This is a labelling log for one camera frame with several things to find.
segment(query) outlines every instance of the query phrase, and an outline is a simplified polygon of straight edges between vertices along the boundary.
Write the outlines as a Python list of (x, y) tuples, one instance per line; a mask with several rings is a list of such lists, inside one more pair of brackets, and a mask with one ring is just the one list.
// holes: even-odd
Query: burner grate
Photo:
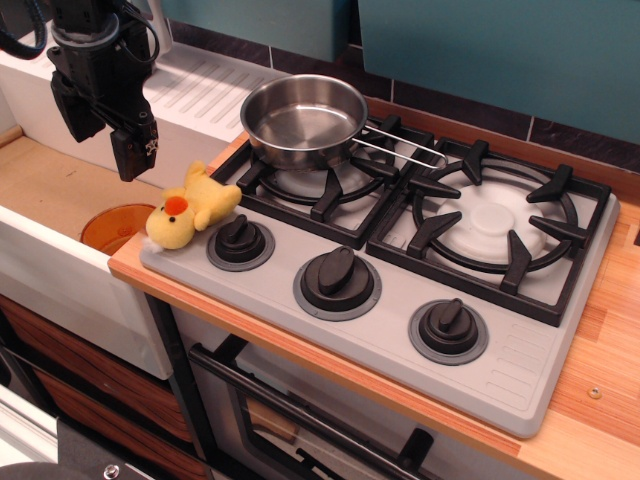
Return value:
[[(368, 241), (367, 253), (535, 320), (560, 325), (610, 188), (574, 177), (571, 168), (565, 165), (554, 171), (497, 155), (490, 152), (484, 141), (466, 145), (441, 139), (436, 149), (449, 158), (459, 160), (450, 161), (449, 166), (440, 171), (419, 168), (413, 173)], [(528, 219), (530, 225), (557, 243), (547, 242), (549, 245), (545, 245), (544, 252), (534, 258), (518, 233), (509, 229), (504, 240), (508, 249), (507, 262), (471, 258), (448, 245), (442, 238), (461, 221), (463, 213), (437, 214), (426, 211), (428, 209), (424, 205), (434, 199), (461, 197), (460, 188), (446, 183), (447, 178), (456, 172), (459, 172), (458, 178), (463, 176), (466, 179), (465, 185), (480, 189), (486, 181), (486, 172), (498, 172), (506, 183), (527, 185), (530, 192), (526, 202), (549, 202), (562, 212), (562, 220), (540, 216)], [(576, 201), (585, 203), (585, 199), (590, 206), (590, 212), (586, 214), (588, 218), (584, 218), (585, 212), (579, 212), (574, 205)], [(405, 247), (404, 244), (395, 244), (393, 239), (399, 237), (396, 224), (407, 212), (413, 218), (415, 231)], [(561, 260), (568, 262), (569, 266), (563, 265), (565, 279), (557, 292), (556, 302), (541, 300), (522, 291), (523, 282), (531, 282), (533, 272), (556, 268)]]
[[(369, 121), (372, 125), (378, 125), (380, 130), (420, 145), (434, 145), (432, 134), (403, 127), (397, 116), (389, 116), (382, 122), (376, 119)], [(388, 150), (394, 148), (392, 140), (374, 132), (365, 133), (363, 138), (368, 142), (381, 144)], [(283, 188), (275, 180), (279, 171), (254, 158), (249, 142), (220, 166), (212, 178), (221, 183), (235, 182), (242, 189), (240, 205), (245, 208), (358, 249), (364, 245), (387, 207), (400, 193), (400, 187), (409, 173), (417, 168), (414, 164), (397, 167), (393, 155), (379, 151), (367, 153), (369, 158), (356, 155), (348, 160), (350, 168), (368, 178), (365, 185), (346, 191), (341, 184), (340, 176), (336, 173), (337, 167), (327, 171), (324, 189), (318, 196), (304, 195)], [(413, 158), (423, 158), (425, 161), (424, 157), (427, 156), (428, 154), (417, 151)], [(368, 210), (361, 214), (362, 218), (355, 222), (356, 225), (348, 227), (341, 224), (338, 218), (340, 207), (347, 208), (347, 205), (363, 199), (370, 200), (366, 202), (365, 208)]]

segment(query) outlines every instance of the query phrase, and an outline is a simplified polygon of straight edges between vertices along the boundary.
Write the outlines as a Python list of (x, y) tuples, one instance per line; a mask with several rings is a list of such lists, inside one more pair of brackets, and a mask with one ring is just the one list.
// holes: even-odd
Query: black wire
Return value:
[(142, 64), (153, 63), (156, 60), (156, 58), (158, 58), (158, 55), (160, 54), (160, 40), (158, 39), (158, 34), (156, 33), (156, 31), (153, 28), (153, 26), (149, 23), (149, 21), (146, 18), (144, 18), (130, 3), (126, 3), (125, 2), (124, 4), (122, 4), (121, 9), (122, 9), (123, 13), (126, 13), (131, 18), (133, 18), (134, 20), (137, 20), (138, 22), (142, 23), (145, 27), (147, 27), (151, 31), (151, 34), (153, 35), (155, 46), (154, 46), (154, 49), (153, 49), (153, 54), (151, 54), (151, 56), (146, 60), (143, 60), (141, 58), (136, 57), (133, 54), (133, 52), (131, 52), (131, 50), (129, 50), (129, 48), (126, 45), (126, 42), (123, 39), (121, 39), (118, 42), (120, 47), (127, 54), (127, 56), (129, 58), (131, 58), (132, 60), (134, 60), (136, 62), (140, 62)]
[(47, 27), (36, 0), (23, 0), (23, 3), (27, 7), (29, 18), (33, 24), (36, 44), (32, 47), (20, 43), (13, 34), (0, 29), (0, 50), (5, 50), (9, 55), (22, 60), (33, 60), (42, 53), (47, 45)]

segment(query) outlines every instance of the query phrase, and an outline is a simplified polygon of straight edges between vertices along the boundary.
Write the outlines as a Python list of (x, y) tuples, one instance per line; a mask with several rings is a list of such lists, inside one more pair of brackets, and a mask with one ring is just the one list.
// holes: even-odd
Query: wire handle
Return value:
[(385, 132), (383, 130), (379, 130), (379, 129), (374, 128), (374, 127), (366, 126), (365, 129), (366, 130), (370, 130), (372, 132), (379, 133), (381, 135), (384, 135), (385, 137), (389, 137), (389, 138), (391, 138), (393, 140), (396, 140), (398, 142), (406, 143), (407, 145), (411, 145), (412, 147), (419, 148), (420, 150), (424, 150), (426, 152), (429, 152), (429, 153), (432, 153), (434, 155), (437, 155), (442, 160), (444, 160), (444, 165), (438, 166), (438, 164), (442, 163), (440, 161), (438, 161), (438, 164), (436, 164), (436, 165), (429, 165), (428, 163), (421, 162), (420, 160), (416, 160), (415, 158), (407, 157), (406, 155), (402, 155), (401, 153), (396, 153), (396, 152), (393, 152), (391, 150), (387, 150), (386, 148), (382, 148), (382, 147), (379, 147), (377, 145), (373, 145), (372, 143), (365, 142), (364, 140), (360, 140), (358, 138), (354, 138), (352, 140), (354, 142), (356, 142), (356, 143), (359, 143), (360, 145), (364, 145), (365, 147), (375, 148), (376, 150), (380, 150), (381, 152), (388, 153), (390, 155), (395, 155), (396, 157), (400, 157), (400, 158), (402, 158), (404, 160), (407, 160), (409, 162), (417, 163), (418, 165), (422, 165), (423, 167), (427, 167), (427, 168), (430, 168), (432, 170), (442, 170), (443, 168), (446, 168), (447, 165), (449, 165), (449, 159), (443, 153), (440, 153), (440, 152), (438, 152), (436, 150), (432, 150), (432, 149), (427, 148), (427, 147), (425, 147), (423, 145), (418, 145), (417, 143), (411, 142), (409, 140), (405, 140), (404, 138), (398, 137), (396, 135), (392, 135), (391, 133)]

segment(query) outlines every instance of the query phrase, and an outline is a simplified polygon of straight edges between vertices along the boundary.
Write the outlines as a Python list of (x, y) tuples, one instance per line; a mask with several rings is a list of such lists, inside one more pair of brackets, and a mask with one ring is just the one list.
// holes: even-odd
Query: oven window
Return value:
[(300, 478), (322, 480), (385, 480), (338, 445), (304, 429), (259, 401), (237, 392), (241, 428), (246, 440)]

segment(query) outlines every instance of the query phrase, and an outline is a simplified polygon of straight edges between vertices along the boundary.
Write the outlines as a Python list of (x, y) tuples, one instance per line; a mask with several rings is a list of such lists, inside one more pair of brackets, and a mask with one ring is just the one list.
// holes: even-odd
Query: orange bowl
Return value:
[(105, 210), (84, 226), (80, 241), (102, 253), (113, 255), (144, 228), (154, 209), (153, 205), (138, 203)]

